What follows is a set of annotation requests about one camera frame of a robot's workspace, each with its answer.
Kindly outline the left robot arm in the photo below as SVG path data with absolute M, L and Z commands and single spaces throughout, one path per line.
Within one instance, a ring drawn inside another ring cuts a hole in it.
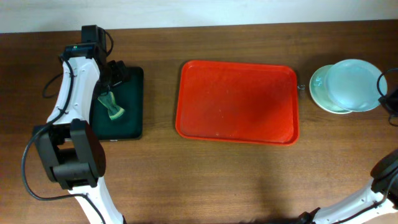
M 81 28 L 81 42 L 60 55 L 62 84 L 57 102 L 44 125 L 36 126 L 34 144 L 47 177 L 76 198 L 90 223 L 125 223 L 104 181 L 104 149 L 90 126 L 93 101 L 128 80 L 121 61 L 107 61 L 110 34 L 96 26 Z

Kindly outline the white plate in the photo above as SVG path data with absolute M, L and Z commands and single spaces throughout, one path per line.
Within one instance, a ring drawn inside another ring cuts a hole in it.
M 369 111 L 379 106 L 387 93 L 386 79 L 373 64 L 359 59 L 340 61 L 327 71 L 325 88 L 330 100 L 353 112 Z

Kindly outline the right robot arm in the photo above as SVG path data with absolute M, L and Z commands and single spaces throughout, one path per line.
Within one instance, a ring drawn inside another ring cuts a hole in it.
M 365 223 L 397 212 L 397 151 L 383 157 L 371 170 L 362 189 L 325 208 L 302 213 L 295 223 Z

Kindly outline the green dish sponge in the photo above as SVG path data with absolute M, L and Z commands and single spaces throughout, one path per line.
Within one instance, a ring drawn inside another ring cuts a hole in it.
M 120 118 L 125 112 L 125 109 L 116 103 L 114 93 L 111 91 L 109 91 L 106 95 L 100 95 L 98 100 L 107 109 L 108 116 L 111 121 Z

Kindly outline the mint green plate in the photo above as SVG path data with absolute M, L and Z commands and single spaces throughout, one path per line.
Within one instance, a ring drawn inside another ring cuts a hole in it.
M 333 114 L 348 114 L 351 111 L 339 107 L 330 100 L 325 88 L 325 77 L 332 65 L 320 67 L 311 77 L 309 83 L 310 95 L 313 101 L 323 110 Z

